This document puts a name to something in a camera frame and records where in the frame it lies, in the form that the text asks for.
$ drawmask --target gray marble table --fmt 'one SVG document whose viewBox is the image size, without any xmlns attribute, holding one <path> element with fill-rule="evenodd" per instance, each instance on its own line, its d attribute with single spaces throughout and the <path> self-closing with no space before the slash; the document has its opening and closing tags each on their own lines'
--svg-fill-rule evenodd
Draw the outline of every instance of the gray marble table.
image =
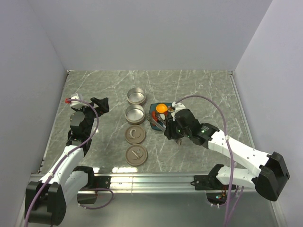
<svg viewBox="0 0 303 227">
<path fill-rule="evenodd" d="M 47 148 L 42 173 L 47 172 L 62 154 L 69 117 L 73 110 L 64 103 L 65 98 L 79 92 L 84 100 L 91 97 L 109 98 L 110 112 L 100 118 L 97 134 L 93 137 L 88 154 L 80 165 L 94 167 L 99 173 L 120 172 L 196 172 L 210 171 L 215 164 L 229 165 L 229 158 L 194 145 L 183 139 L 181 146 L 167 140 L 163 133 L 152 130 L 146 120 L 146 139 L 142 143 L 148 151 L 147 161 L 139 167 L 131 167 L 125 159 L 130 146 L 124 138 L 129 127 L 124 111 L 129 106 L 127 91 L 141 87 L 147 94 L 143 105 L 148 112 L 152 103 L 173 102 L 184 96 L 197 94 L 211 98 L 222 109 L 229 135 L 250 145 L 238 101 L 227 71 L 206 70 L 151 70 L 151 71 L 70 71 L 56 117 L 54 130 Z M 223 128 L 220 114 L 211 103 L 201 98 L 183 101 L 200 122 L 208 122 Z"/>
</svg>

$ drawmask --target white enclosure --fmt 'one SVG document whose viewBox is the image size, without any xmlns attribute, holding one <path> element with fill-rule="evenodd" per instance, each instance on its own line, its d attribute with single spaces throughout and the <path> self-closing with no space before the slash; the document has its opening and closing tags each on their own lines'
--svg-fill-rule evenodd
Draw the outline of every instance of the white enclosure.
<svg viewBox="0 0 303 227">
<path fill-rule="evenodd" d="M 66 70 L 232 70 L 256 148 L 281 153 L 282 204 L 301 226 L 301 0 L 3 0 L 1 226 L 41 163 Z"/>
</svg>

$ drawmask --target brown lid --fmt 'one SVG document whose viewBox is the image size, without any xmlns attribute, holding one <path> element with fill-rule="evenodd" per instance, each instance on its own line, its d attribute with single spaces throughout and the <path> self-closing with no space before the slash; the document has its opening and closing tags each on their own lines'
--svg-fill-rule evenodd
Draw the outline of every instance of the brown lid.
<svg viewBox="0 0 303 227">
<path fill-rule="evenodd" d="M 129 144 L 142 143 L 145 139 L 145 130 L 139 125 L 132 125 L 125 131 L 125 139 Z"/>
<path fill-rule="evenodd" d="M 139 145 L 133 144 L 126 151 L 126 161 L 131 166 L 140 166 L 147 159 L 146 149 Z"/>
</svg>

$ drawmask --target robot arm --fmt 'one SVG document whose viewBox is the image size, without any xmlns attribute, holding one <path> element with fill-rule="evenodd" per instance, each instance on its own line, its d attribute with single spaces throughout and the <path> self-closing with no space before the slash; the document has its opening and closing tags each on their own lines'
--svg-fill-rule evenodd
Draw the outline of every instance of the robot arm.
<svg viewBox="0 0 303 227">
<path fill-rule="evenodd" d="M 80 94 L 74 94 L 71 99 L 82 100 L 83 97 Z M 90 103 L 91 106 L 94 106 L 94 104 L 97 105 L 94 109 L 98 117 L 109 111 L 108 98 L 102 100 L 91 98 L 90 100 L 92 101 Z M 66 204 L 70 202 L 77 192 L 83 187 L 95 187 L 93 168 L 77 165 L 85 157 L 90 148 L 91 139 L 82 147 L 78 146 L 90 138 L 96 114 L 89 106 L 82 102 L 68 102 L 68 99 L 66 102 L 75 111 L 70 116 L 71 130 L 68 133 L 66 147 L 58 161 L 40 181 L 30 182 L 27 185 L 25 216 L 37 192 L 47 182 L 49 177 L 52 177 L 34 203 L 29 214 L 29 222 L 59 225 L 65 216 Z"/>
<path fill-rule="evenodd" d="M 253 149 L 229 136 L 217 127 L 203 123 L 194 117 L 191 111 L 181 103 L 173 103 L 175 112 L 167 119 L 164 135 L 170 139 L 188 137 L 193 143 L 217 151 L 230 158 L 226 144 L 232 148 L 233 159 L 246 169 L 234 169 L 233 183 L 239 186 L 255 188 L 264 198 L 276 201 L 290 175 L 282 155 L 272 155 Z M 215 176 L 221 184 L 227 185 L 231 168 L 216 165 Z"/>
</svg>

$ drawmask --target wire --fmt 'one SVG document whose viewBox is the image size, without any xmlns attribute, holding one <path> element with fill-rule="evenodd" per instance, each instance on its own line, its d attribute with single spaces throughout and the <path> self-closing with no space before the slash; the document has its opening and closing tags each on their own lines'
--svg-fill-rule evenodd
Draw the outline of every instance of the wire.
<svg viewBox="0 0 303 227">
<path fill-rule="evenodd" d="M 112 197 L 110 198 L 110 200 L 102 205 L 102 206 L 99 206 L 99 207 L 87 207 L 87 206 L 84 206 L 82 204 L 79 204 L 81 207 L 85 208 L 85 209 L 88 209 L 88 210 L 97 210 L 97 209 L 100 209 L 100 208 L 103 208 L 103 207 L 106 207 L 108 204 L 110 204 L 110 202 L 113 200 L 114 198 L 114 193 L 112 190 L 110 189 L 107 189 L 107 188 L 92 188 L 92 189 L 89 189 L 88 191 L 106 191 L 106 192 L 110 192 L 112 194 Z"/>
<path fill-rule="evenodd" d="M 34 204 L 35 202 L 37 201 L 39 195 L 41 194 L 41 192 L 43 191 L 43 189 L 46 187 L 46 185 L 50 182 L 50 180 L 52 179 L 52 176 L 57 172 L 58 168 L 60 167 L 60 165 L 62 164 L 62 162 L 72 153 L 74 152 L 75 150 L 77 150 L 78 148 L 81 148 L 84 144 L 86 144 L 92 137 L 93 135 L 95 135 L 97 129 L 98 129 L 98 126 L 99 126 L 99 117 L 98 117 L 98 113 L 97 111 L 94 109 L 94 107 L 89 104 L 88 102 L 85 102 L 83 100 L 78 100 L 78 99 L 68 99 L 67 101 L 71 102 L 71 101 L 77 101 L 77 102 L 80 102 L 80 103 L 84 103 L 86 104 L 87 106 L 89 106 L 95 113 L 96 115 L 96 119 L 97 119 L 97 124 L 96 124 L 96 127 L 93 131 L 93 133 L 90 135 L 90 137 L 85 140 L 83 143 L 81 143 L 80 145 L 76 146 L 75 148 L 73 148 L 72 150 L 70 150 L 67 155 L 64 155 L 62 157 L 62 159 L 58 162 L 58 164 L 55 166 L 55 168 L 53 169 L 53 172 L 50 173 L 50 176 L 47 178 L 47 180 L 44 182 L 44 184 L 41 186 L 41 188 L 39 189 L 39 191 L 37 192 L 37 194 L 34 196 L 32 202 L 30 203 L 29 207 L 28 207 L 28 210 L 27 210 L 27 214 L 25 216 L 25 221 L 24 221 L 24 227 L 27 227 L 28 226 L 28 221 L 29 221 L 29 215 L 30 215 L 30 212 L 32 211 L 33 207 L 34 207 Z"/>
<path fill-rule="evenodd" d="M 228 216 L 228 218 L 227 218 L 227 223 L 229 223 L 229 221 L 230 221 L 231 218 L 232 218 L 232 214 L 233 214 L 233 212 L 235 211 L 235 208 L 236 208 L 236 206 L 237 206 L 237 204 L 238 204 L 238 202 L 239 202 L 239 200 L 240 200 L 240 197 L 241 197 L 242 194 L 243 194 L 243 190 L 244 190 L 244 187 L 241 188 L 240 195 L 239 195 L 239 197 L 237 198 L 235 204 L 233 205 L 231 212 L 229 213 L 229 216 Z"/>
<path fill-rule="evenodd" d="M 223 120 L 223 126 L 224 126 L 223 132 L 224 132 L 224 135 L 227 136 L 227 124 L 226 124 L 226 119 L 224 117 L 224 114 L 223 114 L 222 110 L 220 109 L 220 107 L 214 101 L 212 101 L 211 99 L 209 99 L 207 97 L 204 97 L 204 96 L 200 96 L 200 95 L 190 95 L 190 96 L 186 96 L 186 97 L 178 100 L 176 102 L 176 104 L 179 103 L 179 102 L 181 102 L 181 101 L 183 101 L 184 99 L 192 98 L 192 97 L 203 98 L 203 99 L 207 100 L 208 102 L 210 102 L 211 104 L 213 104 L 217 108 L 217 110 L 219 111 L 219 113 L 220 113 L 220 115 L 222 117 L 222 120 Z M 228 192 L 230 192 L 232 190 L 232 178 L 233 178 L 234 160 L 233 160 L 232 148 L 231 148 L 228 140 L 226 140 L 226 144 L 227 144 L 230 156 L 231 156 L 231 175 L 230 175 L 229 185 L 228 185 Z M 227 194 L 227 200 L 226 200 L 226 210 L 225 210 L 224 225 L 223 225 L 224 227 L 227 226 L 227 219 L 228 219 L 228 216 L 229 216 L 228 210 L 229 210 L 230 203 L 231 203 L 231 194 L 228 193 Z"/>
</svg>

